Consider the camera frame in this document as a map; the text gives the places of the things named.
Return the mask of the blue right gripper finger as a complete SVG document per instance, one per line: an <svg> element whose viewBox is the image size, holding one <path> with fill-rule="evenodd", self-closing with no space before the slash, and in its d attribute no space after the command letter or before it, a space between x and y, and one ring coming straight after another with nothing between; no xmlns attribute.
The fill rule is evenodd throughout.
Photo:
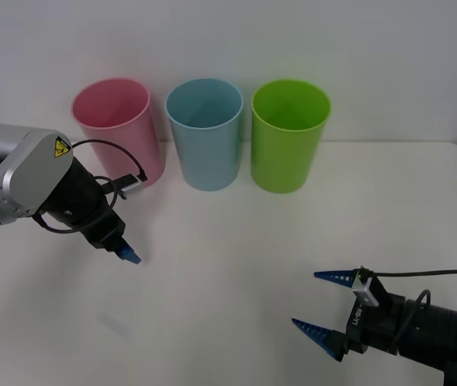
<svg viewBox="0 0 457 386"><path fill-rule="evenodd" d="M308 322L291 319L292 323L311 341L318 344L336 361L341 361L348 353L346 335L334 330L316 326Z"/></svg>
<svg viewBox="0 0 457 386"><path fill-rule="evenodd" d="M344 287L352 288L355 280L355 270L329 270L314 272L318 279L336 283Z"/></svg>

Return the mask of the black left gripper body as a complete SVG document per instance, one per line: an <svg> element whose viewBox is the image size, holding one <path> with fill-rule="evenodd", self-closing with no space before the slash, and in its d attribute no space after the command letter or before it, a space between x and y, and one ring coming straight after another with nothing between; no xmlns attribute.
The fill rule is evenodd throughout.
<svg viewBox="0 0 457 386"><path fill-rule="evenodd" d="M62 221L81 233L94 247L119 253L126 247L125 223L114 211L118 193L106 177L87 176L79 180L65 200Z"/></svg>

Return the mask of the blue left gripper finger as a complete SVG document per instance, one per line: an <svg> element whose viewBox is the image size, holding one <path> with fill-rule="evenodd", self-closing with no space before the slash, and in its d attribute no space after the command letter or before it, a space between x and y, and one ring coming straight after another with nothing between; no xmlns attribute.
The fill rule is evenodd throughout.
<svg viewBox="0 0 457 386"><path fill-rule="evenodd" d="M123 238L119 240L119 245L113 251L121 260L131 262L135 265L142 262L142 259Z"/></svg>

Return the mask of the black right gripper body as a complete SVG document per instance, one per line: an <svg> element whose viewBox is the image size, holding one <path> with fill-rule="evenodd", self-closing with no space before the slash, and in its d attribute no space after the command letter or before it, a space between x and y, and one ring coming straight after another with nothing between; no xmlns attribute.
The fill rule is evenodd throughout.
<svg viewBox="0 0 457 386"><path fill-rule="evenodd" d="M355 300L345 335L347 350L364 354L368 347L396 355L397 345L390 347L400 328L401 312L406 298L392 295L393 305L385 314L380 307L363 306Z"/></svg>

